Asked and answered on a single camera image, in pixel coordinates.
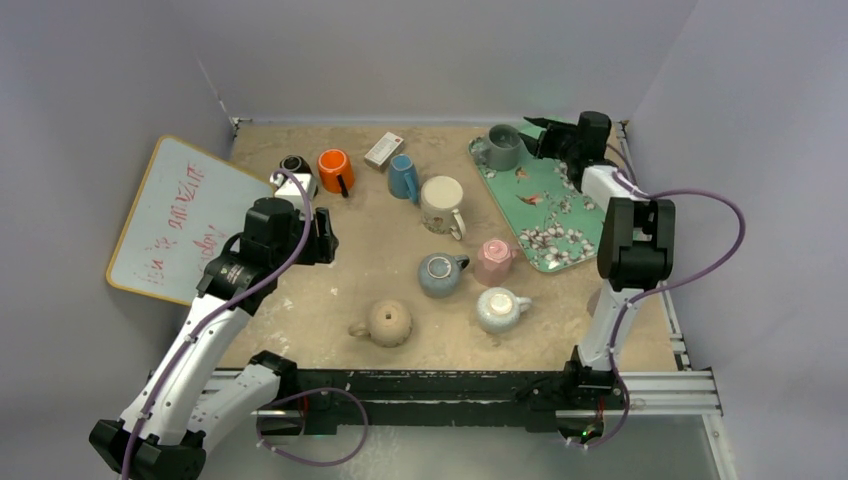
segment tan mug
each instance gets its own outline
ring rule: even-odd
[[[440,235],[450,233],[462,240],[465,221],[459,212],[462,204],[462,185],[455,179],[439,175],[421,186],[421,222],[427,230]]]
[[[371,307],[364,321],[348,327],[353,337],[371,337],[381,347],[396,347],[412,333],[412,314],[398,300],[381,300]]]

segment wooden table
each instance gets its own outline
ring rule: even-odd
[[[477,249],[489,238],[516,241],[466,151],[469,140],[485,128],[388,130],[405,139],[404,153],[415,162],[421,183],[449,175],[463,185],[467,237],[458,242],[425,230],[417,207],[392,197],[386,174],[365,164],[365,152],[385,127],[243,126],[233,150],[234,164],[267,177],[286,155],[301,155],[314,169],[322,151],[340,148],[353,160],[356,184],[348,199],[323,189],[316,197],[317,206],[329,207],[340,240],[336,261],[294,266],[283,274],[220,366],[243,367],[253,354],[267,349],[305,368],[561,369],[589,327],[590,304],[601,285],[594,260],[544,274],[518,257],[504,287],[532,297],[533,307],[506,334],[483,332],[473,310],[486,287],[474,280],[470,268]],[[472,258],[459,290],[444,300],[424,296],[416,279],[419,262],[434,252]],[[407,342],[382,348],[367,338],[349,336],[348,325],[385,298],[401,300],[411,309],[414,328]],[[622,369],[676,370],[659,298],[648,299],[637,316],[622,352]]]

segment light blue mug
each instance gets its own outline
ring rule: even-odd
[[[389,163],[389,192],[395,198],[418,203],[418,171],[409,155],[397,155]]]

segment gray mug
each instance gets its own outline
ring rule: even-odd
[[[512,170],[523,151],[518,129],[511,125],[495,125],[483,136],[483,148],[474,155],[474,161],[492,170]]]

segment whiteboard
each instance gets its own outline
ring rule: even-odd
[[[106,280],[115,288],[189,305],[206,264],[244,229],[253,202],[272,194],[267,180],[179,138],[160,138]]]

